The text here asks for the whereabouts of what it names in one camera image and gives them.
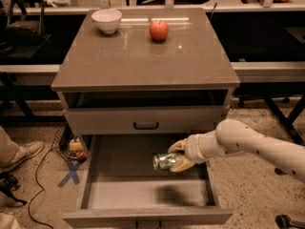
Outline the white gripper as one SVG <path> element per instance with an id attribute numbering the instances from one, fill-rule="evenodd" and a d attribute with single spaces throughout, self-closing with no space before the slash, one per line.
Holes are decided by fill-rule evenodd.
<path id="1" fill-rule="evenodd" d="M 185 156 L 178 156 L 170 171 L 180 173 L 192 168 L 195 163 L 201 164 L 207 161 L 208 159 L 201 152 L 203 147 L 203 135 L 190 135 L 186 140 L 176 141 L 168 149 L 168 152 L 170 154 L 184 152 Z"/>

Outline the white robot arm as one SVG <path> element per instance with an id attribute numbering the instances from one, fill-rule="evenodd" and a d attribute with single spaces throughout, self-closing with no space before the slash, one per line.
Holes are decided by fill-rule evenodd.
<path id="1" fill-rule="evenodd" d="M 262 135 L 233 119 L 221 121 L 214 131 L 190 135 L 175 142 L 170 154 L 182 152 L 171 172 L 182 172 L 211 157 L 227 157 L 240 152 L 256 155 L 287 175 L 305 182 L 305 147 Z"/>

